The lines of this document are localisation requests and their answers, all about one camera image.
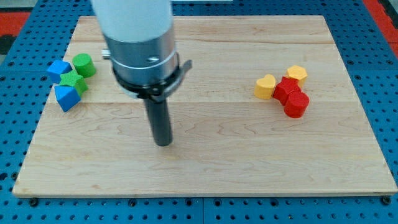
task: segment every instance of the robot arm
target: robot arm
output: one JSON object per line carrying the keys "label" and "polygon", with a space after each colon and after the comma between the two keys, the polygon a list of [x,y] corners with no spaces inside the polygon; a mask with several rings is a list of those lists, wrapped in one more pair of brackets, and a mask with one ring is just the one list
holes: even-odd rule
{"label": "robot arm", "polygon": [[166,97],[181,84],[170,0],[91,0],[109,48],[114,75],[130,96],[144,99],[155,142],[172,142]]}

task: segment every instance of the green cylinder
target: green cylinder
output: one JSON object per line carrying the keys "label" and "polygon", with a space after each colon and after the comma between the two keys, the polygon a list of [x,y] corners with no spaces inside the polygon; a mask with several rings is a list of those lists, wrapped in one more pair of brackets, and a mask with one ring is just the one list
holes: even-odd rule
{"label": "green cylinder", "polygon": [[72,63],[77,73],[84,78],[91,77],[96,72],[94,63],[88,54],[78,54],[74,56]]}

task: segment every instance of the black cylinder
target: black cylinder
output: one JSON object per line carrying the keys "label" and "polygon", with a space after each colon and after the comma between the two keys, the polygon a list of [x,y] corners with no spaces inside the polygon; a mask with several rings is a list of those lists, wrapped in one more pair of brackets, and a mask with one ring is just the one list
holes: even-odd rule
{"label": "black cylinder", "polygon": [[154,141],[158,146],[168,146],[173,141],[167,101],[160,103],[144,99]]}

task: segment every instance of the wood grain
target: wood grain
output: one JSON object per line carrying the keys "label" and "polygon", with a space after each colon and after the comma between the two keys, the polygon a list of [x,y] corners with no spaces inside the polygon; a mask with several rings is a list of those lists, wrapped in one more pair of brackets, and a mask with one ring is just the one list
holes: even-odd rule
{"label": "wood grain", "polygon": [[[82,102],[51,92],[14,187],[18,197],[301,197],[397,192],[320,16],[176,17],[194,68],[169,99],[174,142],[158,147],[143,104],[102,60],[94,17],[81,17],[65,60],[92,55]],[[254,97],[254,82],[307,69],[303,118]]]}

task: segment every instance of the yellow block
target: yellow block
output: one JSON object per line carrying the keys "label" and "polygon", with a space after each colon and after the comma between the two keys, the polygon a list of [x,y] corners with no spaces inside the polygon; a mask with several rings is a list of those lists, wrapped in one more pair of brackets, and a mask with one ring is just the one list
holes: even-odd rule
{"label": "yellow block", "polygon": [[290,68],[287,69],[286,71],[286,77],[287,78],[294,78],[298,80],[297,85],[300,88],[303,88],[305,80],[307,79],[307,71],[305,68],[300,67],[298,65],[293,65]]}
{"label": "yellow block", "polygon": [[256,87],[254,87],[254,96],[260,99],[271,99],[274,94],[275,86],[275,77],[271,74],[267,74],[264,78],[257,80]]}

